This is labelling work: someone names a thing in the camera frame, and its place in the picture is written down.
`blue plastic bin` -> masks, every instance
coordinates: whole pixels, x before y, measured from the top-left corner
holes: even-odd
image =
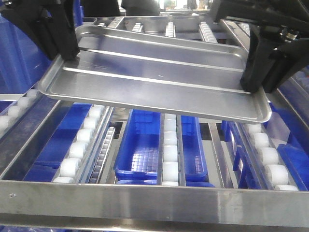
[[[185,179],[188,182],[208,181],[208,171],[198,118],[181,116],[181,120]]]
[[[208,181],[198,119],[182,116],[184,167],[187,181]],[[118,180],[156,179],[160,113],[133,110],[115,162]]]
[[[156,185],[156,180],[120,180],[116,184],[118,185]],[[215,186],[209,182],[186,182],[187,186],[192,187],[211,187]]]
[[[75,103],[48,141],[35,165],[58,169],[91,105]]]
[[[0,114],[4,111],[9,105],[11,105],[13,101],[0,101]]]
[[[141,110],[130,112],[114,166],[118,180],[156,179],[160,115]]]
[[[280,144],[278,152],[289,169],[299,190],[309,189],[309,157],[305,151],[291,145]]]
[[[83,24],[80,0],[74,1],[73,9],[77,27]],[[50,63],[27,35],[0,15],[0,94],[25,93]]]

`white roller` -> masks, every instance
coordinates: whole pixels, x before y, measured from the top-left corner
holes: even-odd
[[[54,183],[73,183],[72,177],[57,177],[53,180]]]
[[[178,150],[176,145],[168,145],[163,147],[163,162],[167,161],[178,161]]]
[[[14,118],[8,115],[0,116],[0,130],[7,129],[13,122]]]
[[[84,119],[83,128],[84,129],[95,129],[98,124],[98,118],[97,117],[87,117]]]
[[[24,107],[24,108],[28,108],[28,107],[31,106],[31,102],[32,102],[31,98],[29,98],[29,97],[21,97],[20,99],[18,99],[17,105],[21,106],[21,107]]]
[[[60,166],[60,175],[62,177],[75,177],[81,160],[77,158],[64,159]]]
[[[93,130],[92,129],[81,129],[77,132],[77,142],[89,143],[92,138]]]
[[[162,181],[178,182],[177,162],[163,162]]]
[[[177,133],[175,131],[165,131],[163,140],[164,145],[177,145]]]
[[[298,188],[294,185],[276,185],[275,190],[298,191]]]
[[[36,97],[38,97],[40,94],[40,92],[37,89],[30,89],[27,92],[27,97],[31,98],[31,99],[35,99]]]
[[[12,105],[8,110],[8,116],[19,117],[24,113],[24,111],[24,107],[21,107],[19,105]]]
[[[107,149],[108,148],[108,143],[103,144],[103,149]]]
[[[279,155],[275,148],[273,147],[260,147],[258,150],[261,162],[264,166],[268,164],[278,164]]]
[[[104,108],[105,108],[105,106],[104,106],[104,105],[96,105],[96,104],[94,104],[94,105],[93,105],[93,107],[96,107],[96,108],[101,108],[101,109],[104,109]]]
[[[88,116],[89,116],[89,117],[96,117],[96,118],[99,118],[99,117],[101,117],[102,111],[103,111],[103,109],[100,108],[100,107],[91,107],[91,108],[89,109]]]
[[[69,157],[83,159],[88,144],[85,142],[75,142],[70,146]]]
[[[163,186],[178,186],[179,184],[176,181],[163,181],[162,185]]]
[[[262,132],[262,125],[260,123],[259,124],[247,124],[246,127],[247,127],[249,134]]]
[[[164,131],[176,131],[176,120],[165,119],[164,120]]]
[[[285,166],[270,164],[265,167],[266,175],[273,186],[287,185],[289,182],[288,171]]]
[[[176,119],[176,115],[164,114],[164,119]]]
[[[260,147],[268,147],[269,146],[269,138],[268,135],[265,133],[253,133],[253,144],[255,148]]]

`stainless steel frame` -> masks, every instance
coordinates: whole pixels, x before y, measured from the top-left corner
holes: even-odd
[[[0,188],[4,225],[110,231],[277,231],[275,226],[297,232],[309,227],[307,192],[5,180]]]

